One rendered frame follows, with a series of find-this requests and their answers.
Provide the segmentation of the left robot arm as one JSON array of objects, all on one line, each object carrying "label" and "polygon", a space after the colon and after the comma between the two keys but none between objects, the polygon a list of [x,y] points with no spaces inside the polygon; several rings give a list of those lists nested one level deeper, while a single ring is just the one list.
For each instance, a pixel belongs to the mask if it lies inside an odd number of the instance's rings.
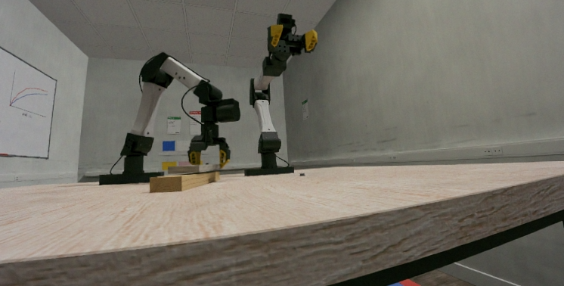
[{"label": "left robot arm", "polygon": [[[281,36],[287,37],[287,34],[292,33],[292,28],[295,27],[295,20],[292,19],[291,14],[279,13],[277,15],[277,25],[283,25]],[[279,152],[281,140],[278,138],[277,132],[272,125],[268,109],[271,101],[270,82],[286,70],[287,61],[278,60],[271,51],[268,53],[269,56],[266,56],[262,62],[260,74],[255,79],[251,78],[249,90],[249,104],[255,108],[259,119],[260,138],[258,154],[261,154],[262,166],[261,169],[245,169],[245,173],[294,169],[294,166],[277,167],[275,153]],[[262,90],[262,92],[255,92],[255,90]]]}]

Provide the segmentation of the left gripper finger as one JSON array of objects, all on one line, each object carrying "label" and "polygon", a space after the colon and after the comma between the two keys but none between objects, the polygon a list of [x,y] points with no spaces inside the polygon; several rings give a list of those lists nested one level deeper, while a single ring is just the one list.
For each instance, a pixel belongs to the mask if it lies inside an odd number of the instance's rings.
[{"label": "left gripper finger", "polygon": [[305,34],[306,50],[310,51],[318,43],[317,32],[311,30]]},{"label": "left gripper finger", "polygon": [[271,44],[274,47],[277,46],[282,31],[283,25],[271,25],[271,36],[273,36]]}]

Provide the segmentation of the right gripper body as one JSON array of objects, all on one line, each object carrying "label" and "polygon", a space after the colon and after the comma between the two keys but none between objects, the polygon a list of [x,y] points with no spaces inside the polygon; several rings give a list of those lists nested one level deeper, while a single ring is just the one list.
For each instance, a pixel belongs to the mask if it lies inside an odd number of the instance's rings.
[{"label": "right gripper body", "polygon": [[[212,138],[213,143],[212,143],[212,145],[209,145],[209,146],[219,145],[219,150],[222,150],[226,153],[226,160],[230,160],[231,150],[229,150],[229,146],[226,142],[226,138],[224,138],[224,137],[219,138],[218,137],[218,125],[217,124],[204,124],[204,126],[206,127],[206,129],[207,129],[207,127],[210,127],[210,130],[212,130],[212,135],[216,136],[216,138]],[[201,135],[204,135],[204,132],[205,132],[205,129],[201,125]],[[191,158],[190,158],[191,152],[193,152],[193,151],[191,151],[191,150],[187,151],[189,161],[191,161]]]}]

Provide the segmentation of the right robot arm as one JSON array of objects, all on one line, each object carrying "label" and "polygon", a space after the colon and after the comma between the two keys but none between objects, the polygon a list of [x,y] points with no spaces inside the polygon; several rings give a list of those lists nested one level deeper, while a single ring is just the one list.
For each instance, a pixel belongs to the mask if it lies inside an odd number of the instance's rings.
[{"label": "right robot arm", "polygon": [[[143,170],[144,156],[147,156],[153,145],[153,126],[160,99],[174,78],[189,89],[206,82],[165,52],[161,52],[143,66],[141,78],[144,84],[138,114],[131,132],[127,132],[125,144],[120,153],[120,156],[126,156],[124,157],[124,171],[122,174],[99,175],[99,178],[164,175],[164,172],[145,173]],[[239,121],[239,102],[233,98],[220,100],[222,92],[212,84],[199,85],[191,91],[199,98],[199,103],[206,105],[206,107],[201,107],[201,123]],[[212,145],[212,137],[215,138],[215,135],[212,135],[210,127],[207,129],[208,132],[204,132],[204,135],[195,135],[191,139],[191,151],[205,151],[209,145]]]}]

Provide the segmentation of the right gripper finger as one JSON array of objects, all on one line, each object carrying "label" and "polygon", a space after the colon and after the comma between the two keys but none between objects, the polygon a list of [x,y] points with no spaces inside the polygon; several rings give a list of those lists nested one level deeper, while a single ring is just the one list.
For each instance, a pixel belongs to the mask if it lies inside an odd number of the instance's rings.
[{"label": "right gripper finger", "polygon": [[[225,155],[224,155],[224,154]],[[225,166],[230,160],[226,160],[226,153],[222,150],[219,151],[219,156],[220,156],[220,169],[223,168],[223,166]],[[224,158],[225,157],[225,158]],[[223,160],[225,160],[225,162],[223,163]],[[223,165],[222,165],[223,164]]]},{"label": "right gripper finger", "polygon": [[[201,152],[196,152],[196,151],[191,152],[190,153],[191,161],[189,161],[189,163],[191,165],[200,165],[200,156],[201,156]],[[195,158],[193,158],[193,157],[195,157]]]}]

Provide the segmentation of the light wooden beam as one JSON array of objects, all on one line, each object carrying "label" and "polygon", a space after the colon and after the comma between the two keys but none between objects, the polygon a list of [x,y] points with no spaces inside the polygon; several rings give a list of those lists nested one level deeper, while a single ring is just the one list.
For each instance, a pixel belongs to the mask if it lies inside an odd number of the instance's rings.
[{"label": "light wooden beam", "polygon": [[150,178],[150,193],[186,191],[220,180],[220,171]]}]

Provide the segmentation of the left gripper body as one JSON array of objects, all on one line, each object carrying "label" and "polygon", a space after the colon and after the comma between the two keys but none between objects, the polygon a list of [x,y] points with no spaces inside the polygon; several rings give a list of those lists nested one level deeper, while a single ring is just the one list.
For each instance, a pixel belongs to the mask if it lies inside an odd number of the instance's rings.
[{"label": "left gripper body", "polygon": [[315,46],[312,50],[306,50],[305,34],[301,36],[288,33],[287,37],[280,36],[278,44],[275,47],[271,44],[272,39],[273,36],[271,36],[270,26],[268,27],[268,51],[273,51],[272,54],[275,54],[275,56],[281,61],[287,60],[290,55],[301,55],[301,50],[303,48],[305,49],[305,53],[311,53],[311,51],[314,51],[317,45],[317,43],[315,43]]}]

